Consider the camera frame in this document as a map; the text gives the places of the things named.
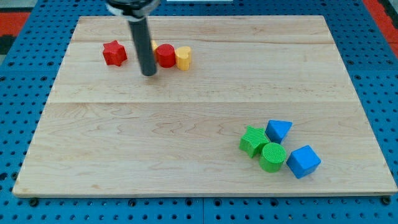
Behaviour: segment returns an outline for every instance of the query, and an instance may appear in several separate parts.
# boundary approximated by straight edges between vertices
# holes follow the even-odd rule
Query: wood grain
[[[13,188],[18,197],[265,197],[397,192],[321,16],[150,17],[160,44],[191,46],[189,71],[139,73],[126,21],[81,17]],[[129,60],[106,66],[117,39]],[[294,122],[318,170],[261,170],[246,126]]]

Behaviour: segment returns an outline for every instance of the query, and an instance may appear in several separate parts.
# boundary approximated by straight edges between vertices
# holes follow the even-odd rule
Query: blue block
[[[320,163],[321,160],[310,146],[293,151],[286,162],[298,179],[314,172]]]
[[[271,142],[281,144],[292,125],[290,121],[269,120],[266,135]]]

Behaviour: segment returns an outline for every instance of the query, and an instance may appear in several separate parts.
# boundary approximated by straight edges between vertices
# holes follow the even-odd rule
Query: blue perforated table
[[[398,60],[361,1],[169,5],[153,15],[324,15],[395,180]],[[0,223],[397,223],[397,196],[344,198],[19,199],[11,194],[79,16],[97,0],[40,0],[0,67]]]

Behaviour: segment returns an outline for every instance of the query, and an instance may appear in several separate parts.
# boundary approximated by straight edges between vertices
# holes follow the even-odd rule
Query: toy block
[[[269,120],[266,128],[266,135],[271,142],[281,144],[292,125],[293,123],[290,121]]]
[[[314,172],[320,163],[321,160],[310,146],[293,151],[286,162],[298,179]]]
[[[175,65],[174,47],[170,44],[162,44],[156,48],[156,57],[159,65],[170,68]]]
[[[239,148],[246,151],[250,158],[253,158],[268,143],[269,139],[264,134],[264,128],[248,126],[246,133],[241,138]]]
[[[156,56],[157,44],[156,44],[156,41],[151,40],[150,42],[152,44],[152,50],[154,51],[155,61],[157,62],[157,56]]]
[[[175,63],[177,68],[183,71],[189,70],[192,62],[191,48],[188,46],[179,47],[175,50]]]
[[[262,148],[260,167],[267,172],[277,172],[286,160],[286,151],[280,144],[271,142]]]
[[[104,55],[107,65],[121,66],[122,62],[127,60],[126,50],[124,46],[119,44],[117,40],[105,43],[102,54]]]

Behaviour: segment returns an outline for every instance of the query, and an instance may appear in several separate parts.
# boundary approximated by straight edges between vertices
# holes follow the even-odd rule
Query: red star
[[[102,52],[107,65],[121,66],[122,62],[127,60],[126,50],[123,45],[120,45],[117,40],[104,44],[104,51]]]

